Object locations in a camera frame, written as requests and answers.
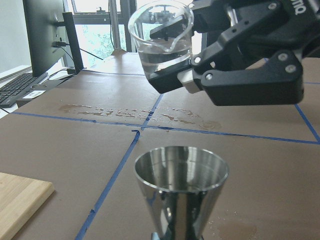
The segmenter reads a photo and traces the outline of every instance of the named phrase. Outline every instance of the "brown cardboard surface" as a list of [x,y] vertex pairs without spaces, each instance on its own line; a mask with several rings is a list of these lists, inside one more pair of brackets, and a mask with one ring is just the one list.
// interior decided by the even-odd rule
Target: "brown cardboard surface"
[[150,239],[155,228],[135,179],[134,161],[170,145],[208,149],[229,164],[205,240],[319,238],[319,145],[145,129],[85,240]]
[[302,60],[303,81],[305,83],[320,83],[320,58],[307,57]]
[[114,51],[102,63],[89,67],[88,70],[108,74],[145,74],[139,55],[134,52],[125,51]]
[[143,124],[159,96],[143,76],[82,71],[17,111]]
[[149,125],[315,140],[294,105],[215,106],[204,91],[189,94],[184,88],[164,94]]
[[131,129],[15,114],[2,118],[1,171],[55,186],[14,239],[74,239],[133,141]]

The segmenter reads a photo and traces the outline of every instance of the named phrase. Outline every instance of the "water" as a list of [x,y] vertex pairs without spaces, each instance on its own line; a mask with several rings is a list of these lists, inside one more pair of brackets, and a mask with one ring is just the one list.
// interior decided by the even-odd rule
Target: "water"
[[[168,41],[165,41],[164,39],[152,39],[150,41],[170,49],[174,38],[170,37]],[[138,53],[147,78],[156,71],[165,69],[190,58],[192,47],[189,41],[180,39],[173,48],[173,51],[166,52],[153,45],[141,45],[139,47]]]

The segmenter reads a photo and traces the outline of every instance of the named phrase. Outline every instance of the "stainless steel cup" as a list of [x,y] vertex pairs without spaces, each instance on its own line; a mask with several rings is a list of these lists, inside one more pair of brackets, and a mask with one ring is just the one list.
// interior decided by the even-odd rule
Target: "stainless steel cup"
[[189,146],[153,149],[135,173],[161,240],[200,240],[229,174],[216,154]]

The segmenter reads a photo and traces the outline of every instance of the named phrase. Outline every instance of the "white wall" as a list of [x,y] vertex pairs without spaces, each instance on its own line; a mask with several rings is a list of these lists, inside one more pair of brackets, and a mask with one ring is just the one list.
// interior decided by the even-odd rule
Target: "white wall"
[[31,65],[22,0],[0,0],[0,73]]

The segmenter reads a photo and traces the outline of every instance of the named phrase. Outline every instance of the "painter's tape line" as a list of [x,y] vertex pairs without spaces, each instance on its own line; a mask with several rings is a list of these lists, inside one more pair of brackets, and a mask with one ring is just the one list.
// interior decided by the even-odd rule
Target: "painter's tape line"
[[318,143],[320,143],[320,136],[318,135],[318,133],[316,132],[316,130],[314,129],[314,127],[312,126],[311,122],[308,120],[307,116],[304,114],[304,112],[302,111],[302,109],[298,106],[298,104],[295,105],[295,108],[298,110],[300,116],[303,118],[305,124],[308,126],[308,128],[310,129],[310,131],[312,132],[313,136],[315,137],[315,139],[317,140]]
[[155,101],[155,104],[153,105],[151,111],[149,112],[149,115],[146,117],[144,123],[142,124],[141,130],[144,130],[145,127],[148,125],[149,120],[152,118],[153,114],[155,113],[155,110],[157,109],[159,103],[161,102],[161,99],[163,98],[163,94],[160,94],[158,99]]
[[116,126],[127,126],[127,127],[135,127],[140,128],[141,124],[133,124],[133,123],[124,123],[124,122],[107,122],[107,121],[97,121],[83,118],[72,118],[72,117],[62,117],[62,116],[51,116],[51,115],[41,115],[35,113],[26,113],[26,112],[12,112],[12,114],[23,115],[23,116],[31,116],[45,119],[58,119],[58,120],[67,120],[67,121],[75,121],[75,122],[83,122],[83,123],[95,123],[95,124],[106,124],[106,125],[116,125]]
[[293,142],[293,143],[301,143],[301,144],[320,145],[319,141],[299,140],[299,139],[290,139],[290,138],[281,138],[281,137],[258,136],[258,135],[238,134],[238,133],[218,132],[218,131],[204,131],[204,130],[175,128],[175,127],[166,127],[166,126],[140,125],[140,124],[131,124],[131,123],[122,123],[122,122],[105,122],[105,121],[96,121],[96,120],[87,120],[87,119],[78,119],[78,118],[69,118],[69,117],[38,115],[38,114],[34,114],[34,113],[23,113],[23,112],[12,112],[12,114],[40,117],[40,118],[48,118],[48,119],[62,119],[62,120],[77,121],[77,122],[87,122],[87,123],[95,123],[95,124],[106,124],[106,125],[116,125],[116,126],[147,128],[147,129],[159,129],[159,130],[171,130],[171,131],[197,133],[197,134],[238,136],[238,137],[248,137],[248,138],[253,138],[253,139],[268,139],[268,140],[282,141],[282,142]]
[[93,222],[93,220],[94,220],[95,216],[97,215],[97,212],[99,211],[100,207],[102,206],[104,200],[108,196],[111,188],[113,187],[115,181],[117,180],[117,177],[119,176],[121,170],[123,169],[124,165],[126,164],[131,152],[135,148],[135,146],[139,140],[139,137],[140,137],[140,132],[138,130],[132,130],[132,132],[135,132],[135,137],[134,137],[132,143],[130,144],[128,150],[124,154],[121,162],[119,163],[119,165],[115,169],[113,175],[109,179],[109,181],[108,181],[107,185],[105,186],[103,192],[101,193],[100,197],[96,201],[94,208],[90,210],[90,213],[89,213],[88,217],[86,218],[84,224],[82,225],[79,233],[75,237],[75,240],[82,240],[85,237],[88,228],[90,227],[91,223]]
[[320,142],[317,142],[317,141],[298,140],[298,139],[271,137],[271,136],[258,136],[258,135],[238,134],[238,133],[229,133],[229,132],[204,131],[204,130],[194,130],[194,129],[174,128],[174,127],[163,127],[163,126],[147,126],[146,128],[148,128],[148,129],[162,129],[162,130],[167,130],[167,131],[170,130],[170,131],[178,131],[178,132],[197,133],[197,134],[237,136],[237,137],[247,137],[247,138],[252,138],[252,139],[268,139],[268,140],[281,141],[281,142],[320,145]]

